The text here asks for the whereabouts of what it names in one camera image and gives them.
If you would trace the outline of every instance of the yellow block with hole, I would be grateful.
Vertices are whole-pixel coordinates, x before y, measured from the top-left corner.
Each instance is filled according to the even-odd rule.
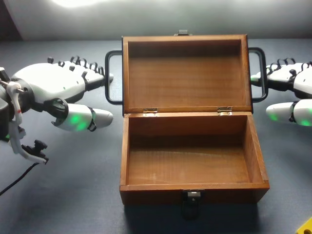
[[[297,234],[312,234],[312,218],[297,230]]]

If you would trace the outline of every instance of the robotic hand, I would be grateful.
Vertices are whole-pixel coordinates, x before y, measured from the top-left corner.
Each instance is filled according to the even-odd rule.
[[[285,65],[272,63],[267,66],[268,87],[294,92],[302,100],[271,105],[266,112],[273,121],[293,122],[303,126],[312,126],[312,62],[296,63],[294,59],[284,59]],[[260,73],[251,76],[251,83],[261,85]]]
[[[52,124],[67,131],[89,130],[108,126],[112,113],[74,104],[86,91],[104,85],[104,69],[97,63],[88,64],[86,59],[72,57],[70,61],[53,64],[33,64],[16,72],[10,79],[0,68],[0,139],[9,135],[9,143],[15,154],[36,163],[46,163],[48,158],[41,152],[47,146],[36,140],[35,147],[21,145],[26,132],[20,127],[22,113],[33,109],[46,111],[56,118]]]

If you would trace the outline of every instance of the wooden box base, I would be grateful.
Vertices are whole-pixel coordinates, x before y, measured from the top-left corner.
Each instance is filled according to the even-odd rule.
[[[124,204],[257,202],[269,189],[252,114],[158,113],[124,118],[120,194]]]

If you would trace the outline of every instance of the metal latch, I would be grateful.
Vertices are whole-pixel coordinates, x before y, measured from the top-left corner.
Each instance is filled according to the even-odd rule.
[[[157,108],[144,108],[143,115],[144,116],[156,116],[157,112],[158,112]]]
[[[217,109],[218,116],[231,116],[232,107],[231,106],[221,106]]]
[[[192,36],[186,29],[180,29],[178,33],[174,34],[174,36]]]
[[[182,191],[182,216],[185,219],[196,219],[199,216],[199,202],[202,198],[201,191],[183,190]]]

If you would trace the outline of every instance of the black cable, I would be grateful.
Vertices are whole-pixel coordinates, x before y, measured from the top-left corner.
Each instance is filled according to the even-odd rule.
[[[4,194],[6,191],[8,191],[10,188],[12,188],[14,185],[16,185],[21,179],[23,179],[25,177],[25,175],[27,175],[31,169],[33,169],[35,166],[37,166],[39,163],[34,163],[32,166],[30,166],[17,180],[15,180],[12,184],[10,184],[8,187],[6,187],[5,189],[3,189],[0,192],[0,196],[2,194]]]

